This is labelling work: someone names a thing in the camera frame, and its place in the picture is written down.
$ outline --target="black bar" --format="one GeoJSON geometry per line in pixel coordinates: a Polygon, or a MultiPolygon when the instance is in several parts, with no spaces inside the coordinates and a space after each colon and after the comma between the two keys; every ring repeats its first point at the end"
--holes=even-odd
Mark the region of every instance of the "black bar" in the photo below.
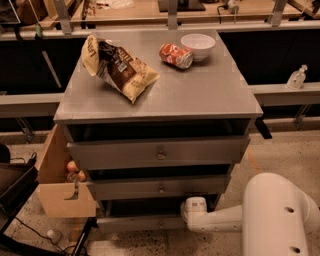
{"type": "Polygon", "coordinates": [[[81,235],[77,241],[77,244],[72,252],[72,256],[79,256],[81,254],[84,243],[86,242],[88,235],[93,226],[97,226],[97,219],[95,217],[88,218],[84,228],[82,229],[81,235]]]}
{"type": "Polygon", "coordinates": [[[272,135],[266,124],[263,122],[262,117],[256,119],[255,125],[264,139],[272,139],[272,135]]]}

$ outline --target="cardboard box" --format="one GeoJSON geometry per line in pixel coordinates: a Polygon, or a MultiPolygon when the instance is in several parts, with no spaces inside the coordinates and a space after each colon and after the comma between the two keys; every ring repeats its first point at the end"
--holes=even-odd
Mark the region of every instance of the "cardboard box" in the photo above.
{"type": "Polygon", "coordinates": [[[67,140],[60,126],[49,133],[35,167],[39,171],[36,194],[48,217],[77,218],[96,216],[96,202],[85,182],[66,183],[66,165],[71,160],[67,140]]]}
{"type": "MultiPolygon", "coordinates": [[[[43,2],[44,2],[44,5],[46,6],[48,16],[50,18],[55,17],[57,15],[57,10],[53,0],[43,0],[43,2]]],[[[64,2],[66,6],[69,7],[74,2],[74,0],[64,0],[64,2]]]]}

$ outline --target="white bottle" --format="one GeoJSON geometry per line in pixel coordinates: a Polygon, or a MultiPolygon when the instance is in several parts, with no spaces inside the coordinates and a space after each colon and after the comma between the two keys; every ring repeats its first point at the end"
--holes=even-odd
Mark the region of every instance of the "white bottle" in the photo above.
{"type": "Polygon", "coordinates": [[[304,72],[307,69],[307,65],[302,65],[299,70],[294,71],[287,82],[287,87],[293,90],[299,90],[306,79],[306,74],[304,72]]]}

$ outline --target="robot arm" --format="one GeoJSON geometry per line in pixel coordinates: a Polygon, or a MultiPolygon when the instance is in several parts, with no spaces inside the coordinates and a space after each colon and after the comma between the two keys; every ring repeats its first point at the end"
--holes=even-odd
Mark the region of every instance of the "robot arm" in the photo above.
{"type": "Polygon", "coordinates": [[[316,203],[293,183],[271,173],[249,181],[243,206],[208,213],[204,198],[191,197],[181,210],[195,232],[242,230],[243,256],[307,256],[305,235],[320,227],[316,203]]]}

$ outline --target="plastic bottle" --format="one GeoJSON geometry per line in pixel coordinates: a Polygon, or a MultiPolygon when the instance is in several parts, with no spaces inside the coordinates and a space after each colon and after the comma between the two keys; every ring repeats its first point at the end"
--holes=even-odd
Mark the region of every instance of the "plastic bottle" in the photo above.
{"type": "Polygon", "coordinates": [[[299,90],[306,79],[306,74],[304,72],[307,69],[307,65],[302,65],[299,70],[294,71],[287,82],[287,87],[293,90],[299,90]]]}
{"type": "Polygon", "coordinates": [[[237,4],[237,2],[235,0],[228,1],[227,6],[228,6],[228,11],[231,14],[238,14],[239,13],[239,5],[237,4]]]}

